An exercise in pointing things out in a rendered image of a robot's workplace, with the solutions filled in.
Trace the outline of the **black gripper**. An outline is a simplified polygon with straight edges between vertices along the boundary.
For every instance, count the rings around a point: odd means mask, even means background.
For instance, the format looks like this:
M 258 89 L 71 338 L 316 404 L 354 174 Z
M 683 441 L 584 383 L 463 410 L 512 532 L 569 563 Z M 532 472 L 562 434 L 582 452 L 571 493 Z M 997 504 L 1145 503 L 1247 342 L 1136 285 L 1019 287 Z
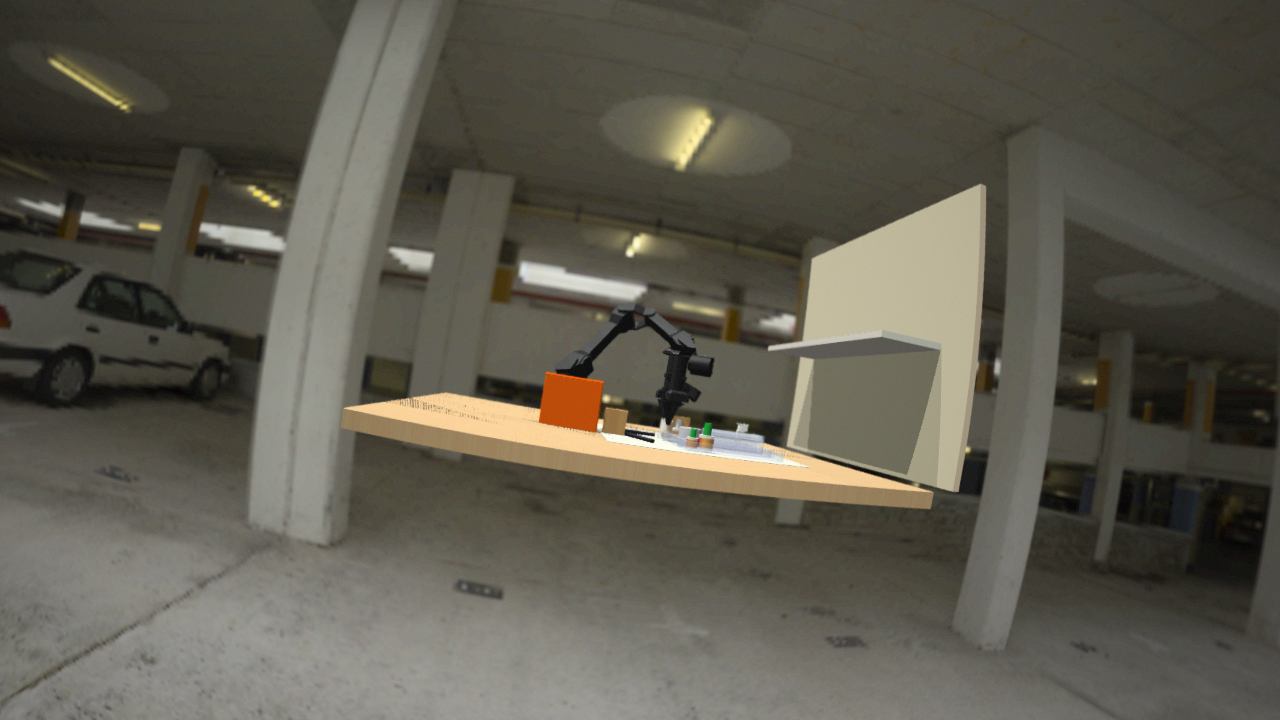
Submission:
M 690 396 L 682 391 L 684 380 L 687 380 L 685 375 L 686 373 L 667 370 L 664 387 L 657 389 L 655 397 L 658 397 L 660 415 L 667 427 L 671 425 L 677 409 L 684 406 L 682 402 L 689 404 Z

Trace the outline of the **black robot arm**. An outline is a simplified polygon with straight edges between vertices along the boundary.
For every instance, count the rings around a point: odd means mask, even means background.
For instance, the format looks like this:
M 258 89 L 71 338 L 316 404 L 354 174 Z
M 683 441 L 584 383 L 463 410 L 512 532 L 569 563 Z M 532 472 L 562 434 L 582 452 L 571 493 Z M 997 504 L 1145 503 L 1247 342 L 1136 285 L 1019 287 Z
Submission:
M 634 313 L 643 315 L 645 319 L 635 322 Z M 573 351 L 554 365 L 557 374 L 588 379 L 588 375 L 593 373 L 593 360 L 611 345 L 617 334 L 626 333 L 627 331 L 639 331 L 645 325 L 657 331 L 671 346 L 663 351 L 663 354 L 669 355 L 667 370 L 686 373 L 689 365 L 690 374 L 710 377 L 714 357 L 696 352 L 692 334 L 676 329 L 654 307 L 643 307 L 639 304 L 618 304 L 611 313 L 609 322 L 588 345 L 579 351 Z M 694 388 L 686 380 L 684 380 L 682 391 L 689 393 L 689 398 L 694 404 L 701 395 L 698 388 Z

